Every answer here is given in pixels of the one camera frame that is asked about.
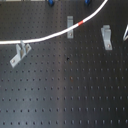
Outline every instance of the black perforated table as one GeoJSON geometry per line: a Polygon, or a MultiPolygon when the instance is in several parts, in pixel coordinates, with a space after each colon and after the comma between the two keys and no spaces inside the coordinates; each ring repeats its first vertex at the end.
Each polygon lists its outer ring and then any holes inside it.
{"type": "MultiPolygon", "coordinates": [[[[93,0],[0,5],[0,40],[39,38],[74,24],[102,3],[93,0]]],[[[67,34],[30,44],[14,69],[15,45],[0,45],[0,128],[127,128],[128,0],[109,0],[93,19],[67,34]],[[112,51],[101,35],[110,25],[112,51]]]]}

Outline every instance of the small metal clamp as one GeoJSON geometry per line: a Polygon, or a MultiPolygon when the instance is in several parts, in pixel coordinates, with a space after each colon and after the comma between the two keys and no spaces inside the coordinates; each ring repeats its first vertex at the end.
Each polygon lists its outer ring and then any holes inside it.
{"type": "MultiPolygon", "coordinates": [[[[67,28],[71,27],[73,25],[73,16],[67,16],[67,28]]],[[[73,39],[73,30],[70,30],[67,32],[67,38],[68,39],[73,39]]]]}
{"type": "Polygon", "coordinates": [[[29,44],[25,45],[21,40],[22,48],[16,44],[17,54],[10,60],[12,67],[14,68],[32,49],[29,44]]]}
{"type": "Polygon", "coordinates": [[[111,30],[109,25],[104,25],[103,28],[101,28],[101,33],[104,41],[105,50],[112,50],[112,44],[111,44],[111,30]]]}

